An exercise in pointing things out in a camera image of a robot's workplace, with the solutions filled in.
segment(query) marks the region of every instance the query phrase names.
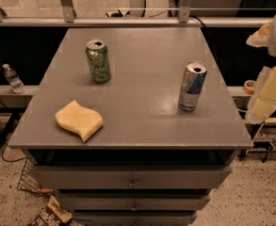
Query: floor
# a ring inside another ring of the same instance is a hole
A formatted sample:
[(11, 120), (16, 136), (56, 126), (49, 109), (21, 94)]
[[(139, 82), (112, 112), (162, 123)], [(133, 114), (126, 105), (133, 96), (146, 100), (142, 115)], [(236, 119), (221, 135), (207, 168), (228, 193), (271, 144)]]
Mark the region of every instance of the floor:
[[(264, 128), (257, 141), (273, 139), (276, 125)], [(0, 226), (27, 225), (49, 199), (18, 190), (24, 160), (10, 163), (3, 157), (15, 160), (24, 155), (9, 147), (0, 154)], [(233, 171), (211, 191), (211, 201), (198, 212), (192, 226), (276, 226), (276, 153), (265, 163), (263, 158), (262, 153), (248, 153), (243, 160), (237, 157), (231, 165)]]

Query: yellow sponge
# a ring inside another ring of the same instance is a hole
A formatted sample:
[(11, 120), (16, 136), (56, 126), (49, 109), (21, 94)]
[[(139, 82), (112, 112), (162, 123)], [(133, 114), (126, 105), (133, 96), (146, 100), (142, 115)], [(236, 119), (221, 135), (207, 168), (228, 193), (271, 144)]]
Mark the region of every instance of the yellow sponge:
[(55, 114), (57, 123), (65, 130), (78, 134), (86, 142), (103, 125), (101, 115), (73, 100)]

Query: green can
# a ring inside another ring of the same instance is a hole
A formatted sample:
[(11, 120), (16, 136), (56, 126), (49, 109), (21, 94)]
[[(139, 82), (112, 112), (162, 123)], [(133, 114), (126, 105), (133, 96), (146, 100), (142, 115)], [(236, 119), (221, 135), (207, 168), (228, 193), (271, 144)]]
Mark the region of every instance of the green can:
[(105, 43), (97, 39), (89, 41), (86, 54), (92, 81), (99, 84), (108, 81), (110, 79), (110, 68), (108, 48)]

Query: soda can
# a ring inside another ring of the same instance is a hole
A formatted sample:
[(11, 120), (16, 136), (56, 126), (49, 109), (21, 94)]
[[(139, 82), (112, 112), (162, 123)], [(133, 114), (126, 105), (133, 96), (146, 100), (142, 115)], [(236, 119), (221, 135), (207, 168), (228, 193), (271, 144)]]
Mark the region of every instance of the soda can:
[(196, 108), (207, 73), (204, 62), (190, 61), (185, 67), (178, 106), (185, 111)]
[(104, 83), (110, 79), (108, 48), (102, 40), (88, 42), (86, 54), (92, 81)]

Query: snack bag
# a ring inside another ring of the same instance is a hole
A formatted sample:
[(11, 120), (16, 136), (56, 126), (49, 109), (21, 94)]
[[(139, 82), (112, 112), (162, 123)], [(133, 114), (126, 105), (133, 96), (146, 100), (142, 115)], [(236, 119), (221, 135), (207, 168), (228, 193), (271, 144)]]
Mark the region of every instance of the snack bag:
[(62, 209), (54, 196), (42, 208), (35, 220), (27, 226), (64, 226), (72, 219), (72, 214)]

